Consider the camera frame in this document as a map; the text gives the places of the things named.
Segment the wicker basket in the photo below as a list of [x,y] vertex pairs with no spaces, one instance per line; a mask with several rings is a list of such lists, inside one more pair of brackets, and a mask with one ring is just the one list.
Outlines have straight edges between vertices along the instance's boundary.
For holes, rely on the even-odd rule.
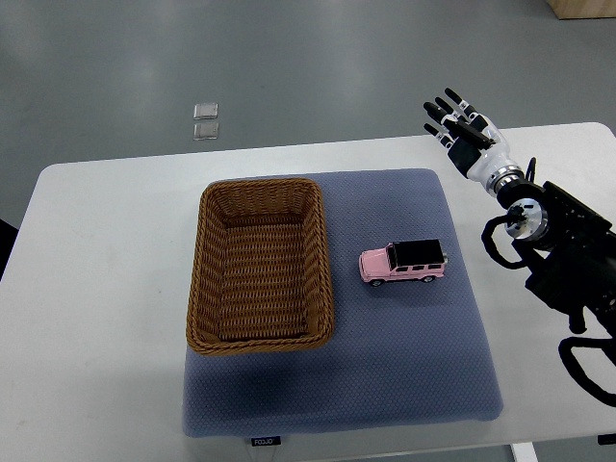
[[187,339],[204,355],[316,348],[334,306],[321,189],[224,181],[201,195]]

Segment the pink toy car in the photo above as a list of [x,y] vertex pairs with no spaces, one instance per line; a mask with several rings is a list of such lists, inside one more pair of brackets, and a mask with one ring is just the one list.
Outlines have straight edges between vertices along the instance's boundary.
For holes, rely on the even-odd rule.
[[359,257],[362,281],[377,287],[384,282],[443,277],[447,254],[437,239],[389,243],[385,248],[366,250]]

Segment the robotic hand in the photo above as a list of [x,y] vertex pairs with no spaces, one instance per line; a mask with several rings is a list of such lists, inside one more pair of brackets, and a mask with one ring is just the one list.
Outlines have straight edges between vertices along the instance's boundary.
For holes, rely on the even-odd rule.
[[[558,351],[571,377],[604,404],[616,407],[616,394],[593,382],[584,372],[574,347],[599,348],[616,366],[616,235],[611,223],[555,184],[533,183],[535,160],[526,175],[509,159],[509,145],[492,121],[453,90],[445,94],[458,109],[436,98],[425,103],[427,114],[439,124],[424,126],[448,150],[457,169],[480,183],[507,210],[491,219],[481,235],[488,254],[505,268],[528,267],[526,288],[549,307],[569,316],[574,334],[586,330],[583,308],[588,307],[611,338],[570,337]],[[519,262],[498,252],[492,235],[504,224],[513,238]],[[549,252],[544,258],[537,250]]]

